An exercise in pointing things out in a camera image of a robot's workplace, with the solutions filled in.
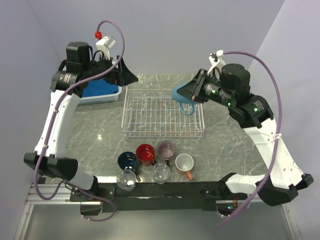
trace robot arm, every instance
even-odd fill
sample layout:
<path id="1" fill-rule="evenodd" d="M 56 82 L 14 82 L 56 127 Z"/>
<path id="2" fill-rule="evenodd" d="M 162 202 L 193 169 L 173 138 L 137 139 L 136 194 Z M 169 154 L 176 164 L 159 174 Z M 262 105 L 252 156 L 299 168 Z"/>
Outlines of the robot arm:
<path id="1" fill-rule="evenodd" d="M 291 157 L 281 134 L 276 133 L 276 121 L 268 102 L 250 93 L 250 73 L 240 64 L 226 64 L 223 51 L 209 57 L 209 71 L 200 69 L 193 80 L 177 90 L 177 93 L 197 103 L 212 100 L 228 108 L 229 115 L 249 135 L 257 147 L 265 165 L 271 164 L 274 140 L 278 139 L 275 164 L 267 183 L 258 193 L 268 205 L 288 203 L 298 195 L 298 190 L 313 183 Z M 231 193 L 252 194 L 265 175 L 240 175 L 229 173 L 220 182 Z"/>
<path id="2" fill-rule="evenodd" d="M 88 84 L 81 84 L 69 92 L 60 104 L 58 111 L 55 110 L 55 106 L 61 95 L 71 85 L 82 79 L 103 73 L 112 66 L 112 58 L 109 55 L 109 49 L 114 44 L 114 40 L 110 42 L 112 39 L 112 37 L 103 37 L 97 42 L 98 51 L 103 53 L 99 61 L 90 60 L 88 43 L 70 42 L 68 44 L 66 47 L 67 59 L 61 63 L 58 71 L 52 77 L 50 108 L 40 140 L 34 148 L 34 152 L 26 153 L 23 159 L 27 165 L 35 169 L 45 145 L 50 121 L 53 114 L 56 113 L 39 173 L 51 178 L 61 178 L 94 195 L 99 194 L 98 179 L 81 170 L 76 159 L 66 157 L 67 138 L 72 117 Z M 126 86 L 138 81 L 138 78 L 128 70 L 123 60 L 119 62 L 118 68 L 104 75 L 102 79 L 118 86 Z"/>

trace marble table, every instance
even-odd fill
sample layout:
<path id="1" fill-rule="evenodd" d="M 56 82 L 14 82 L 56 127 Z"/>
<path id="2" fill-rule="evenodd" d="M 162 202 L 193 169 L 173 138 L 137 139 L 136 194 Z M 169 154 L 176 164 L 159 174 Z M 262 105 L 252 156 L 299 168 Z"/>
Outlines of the marble table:
<path id="1" fill-rule="evenodd" d="M 192 74 L 140 74 L 139 82 L 130 89 L 172 89 L 193 78 Z M 226 174 L 236 172 L 261 175 L 267 168 L 253 142 L 228 115 L 228 110 L 215 103 L 203 106 L 205 130 L 198 138 L 128 138 L 122 134 L 121 123 L 125 89 L 117 102 L 80 105 L 77 107 L 67 142 L 67 157 L 75 158 L 87 173 L 99 177 L 100 182 L 116 182 L 121 171 L 118 156 L 125 151 L 135 152 L 143 143 L 156 147 L 163 140 L 176 146 L 176 156 L 189 154 L 194 159 L 191 171 L 194 181 L 218 181 Z M 153 182 L 151 166 L 140 167 L 142 182 Z M 170 166 L 170 182 L 184 182 L 187 178 Z"/>

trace white mug with orange handle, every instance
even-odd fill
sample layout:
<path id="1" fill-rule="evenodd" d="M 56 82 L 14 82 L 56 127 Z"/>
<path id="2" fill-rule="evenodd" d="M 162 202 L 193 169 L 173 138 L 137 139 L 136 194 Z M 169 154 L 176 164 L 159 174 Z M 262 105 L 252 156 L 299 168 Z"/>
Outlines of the white mug with orange handle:
<path id="1" fill-rule="evenodd" d="M 194 167 L 194 160 L 190 155 L 183 153 L 177 156 L 175 159 L 175 167 L 180 173 L 184 174 L 189 181 L 193 179 L 190 171 Z"/>

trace clear glass cup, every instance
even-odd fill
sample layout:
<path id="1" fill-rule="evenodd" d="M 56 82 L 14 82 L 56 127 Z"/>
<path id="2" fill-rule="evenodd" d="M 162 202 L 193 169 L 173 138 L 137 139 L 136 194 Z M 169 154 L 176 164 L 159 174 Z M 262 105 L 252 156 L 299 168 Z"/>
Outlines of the clear glass cup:
<path id="1" fill-rule="evenodd" d="M 163 162 L 152 167 L 152 177 L 157 184 L 164 184 L 170 177 L 170 168 Z"/>
<path id="2" fill-rule="evenodd" d="M 116 184 L 125 191 L 131 191 L 136 186 L 136 175 L 131 170 L 123 170 L 116 177 Z"/>

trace metal wire basket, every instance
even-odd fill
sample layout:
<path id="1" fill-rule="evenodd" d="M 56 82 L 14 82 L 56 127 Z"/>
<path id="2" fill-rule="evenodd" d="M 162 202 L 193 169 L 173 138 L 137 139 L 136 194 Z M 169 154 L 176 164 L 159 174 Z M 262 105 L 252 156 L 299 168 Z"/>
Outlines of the metal wire basket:
<path id="1" fill-rule="evenodd" d="M 192 115 L 184 114 L 171 97 L 170 89 L 126 89 L 122 132 L 130 137 L 200 138 L 205 130 L 202 104 L 195 105 Z M 184 111 L 192 110 L 183 104 Z"/>

